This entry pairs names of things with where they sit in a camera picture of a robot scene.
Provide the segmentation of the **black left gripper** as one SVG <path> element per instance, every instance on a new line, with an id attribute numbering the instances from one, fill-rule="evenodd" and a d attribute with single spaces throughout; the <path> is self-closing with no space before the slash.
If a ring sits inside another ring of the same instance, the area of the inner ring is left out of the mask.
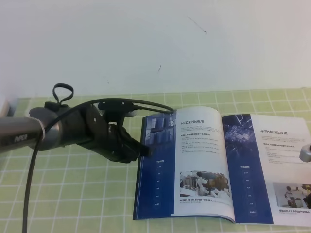
<path id="1" fill-rule="evenodd" d="M 105 111 L 103 115 L 94 105 L 86 108 L 86 132 L 89 140 L 79 143 L 85 149 L 110 161 L 130 163 L 139 157 L 151 157 L 152 149 L 143 145 L 123 127 L 124 111 Z"/>

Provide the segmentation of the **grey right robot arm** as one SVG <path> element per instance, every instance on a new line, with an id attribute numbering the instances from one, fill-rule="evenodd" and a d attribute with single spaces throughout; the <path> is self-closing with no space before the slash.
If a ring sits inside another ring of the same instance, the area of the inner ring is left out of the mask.
<path id="1" fill-rule="evenodd" d="M 305 163 L 309 163 L 311 161 L 311 145 L 304 145 L 301 148 L 299 158 L 301 161 Z"/>

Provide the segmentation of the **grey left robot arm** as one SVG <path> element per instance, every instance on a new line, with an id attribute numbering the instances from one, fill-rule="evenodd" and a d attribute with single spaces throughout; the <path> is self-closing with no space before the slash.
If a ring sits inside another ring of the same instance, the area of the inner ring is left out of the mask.
<path id="1" fill-rule="evenodd" d="M 94 105 L 65 116 L 44 133 L 39 142 L 44 127 L 68 110 L 68 106 L 58 112 L 37 107 L 30 111 L 29 117 L 1 118 L 0 150 L 7 152 L 25 146 L 34 148 L 38 143 L 38 150 L 46 151 L 76 144 L 120 163 L 130 163 L 141 156 L 151 155 L 148 146 L 133 139 L 124 127 L 109 124 Z"/>

